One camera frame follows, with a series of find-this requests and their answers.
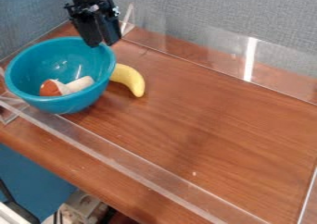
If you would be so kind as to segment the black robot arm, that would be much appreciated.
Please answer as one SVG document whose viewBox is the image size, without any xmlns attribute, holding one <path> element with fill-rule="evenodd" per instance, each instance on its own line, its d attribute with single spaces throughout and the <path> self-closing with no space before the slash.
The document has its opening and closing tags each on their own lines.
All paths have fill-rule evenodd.
<svg viewBox="0 0 317 224">
<path fill-rule="evenodd" d="M 66 4 L 75 29 L 90 47 L 114 45 L 122 39 L 119 7 L 112 0 L 72 0 Z"/>
</svg>

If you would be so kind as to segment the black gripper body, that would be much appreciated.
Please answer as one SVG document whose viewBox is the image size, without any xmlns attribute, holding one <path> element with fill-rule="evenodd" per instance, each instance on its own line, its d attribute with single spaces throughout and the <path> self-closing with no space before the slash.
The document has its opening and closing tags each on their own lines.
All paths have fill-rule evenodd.
<svg viewBox="0 0 317 224">
<path fill-rule="evenodd" d="M 120 11 L 112 0 L 96 0 L 88 3 L 67 4 L 64 9 L 71 20 L 88 21 L 96 17 L 118 20 Z"/>
</svg>

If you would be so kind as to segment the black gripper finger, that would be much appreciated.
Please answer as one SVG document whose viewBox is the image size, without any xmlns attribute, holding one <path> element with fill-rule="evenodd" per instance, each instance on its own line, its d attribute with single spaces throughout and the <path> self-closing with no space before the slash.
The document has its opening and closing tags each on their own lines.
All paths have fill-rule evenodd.
<svg viewBox="0 0 317 224">
<path fill-rule="evenodd" d="M 116 17 L 96 17 L 99 31 L 107 45 L 114 45 L 122 39 L 119 20 Z"/>
<path fill-rule="evenodd" d="M 102 42 L 102 36 L 98 30 L 94 18 L 74 19 L 76 31 L 90 47 L 96 47 Z"/>
</svg>

